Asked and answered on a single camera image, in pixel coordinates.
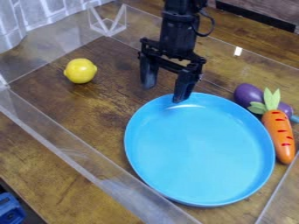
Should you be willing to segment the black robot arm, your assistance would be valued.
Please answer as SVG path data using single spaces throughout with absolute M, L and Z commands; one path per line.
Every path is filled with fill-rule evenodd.
M 141 80 L 146 89 L 158 81 L 159 68 L 178 74 L 173 102 L 190 98 L 194 86 L 202 78 L 202 68 L 207 60 L 194 52 L 199 33 L 201 15 L 207 0 L 165 0 L 163 24 L 158 41 L 142 38 Z

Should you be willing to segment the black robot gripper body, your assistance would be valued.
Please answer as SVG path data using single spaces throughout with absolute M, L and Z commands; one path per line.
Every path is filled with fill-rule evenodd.
M 194 52 L 197 28 L 201 24 L 201 17 L 194 13 L 179 14 L 174 11 L 163 12 L 163 24 L 159 40 L 142 38 L 142 51 L 139 59 L 146 55 L 155 59 L 159 68 L 177 73 L 189 70 L 202 76 L 202 67 L 206 59 Z

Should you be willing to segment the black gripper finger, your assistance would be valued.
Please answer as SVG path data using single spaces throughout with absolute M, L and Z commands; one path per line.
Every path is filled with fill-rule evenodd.
M 158 80 L 159 64 L 155 59 L 146 55 L 141 56 L 141 81 L 143 87 L 150 89 L 155 86 Z
M 193 89 L 201 80 L 201 75 L 193 71 L 182 70 L 178 75 L 174 88 L 173 102 L 186 101 L 193 93 Z

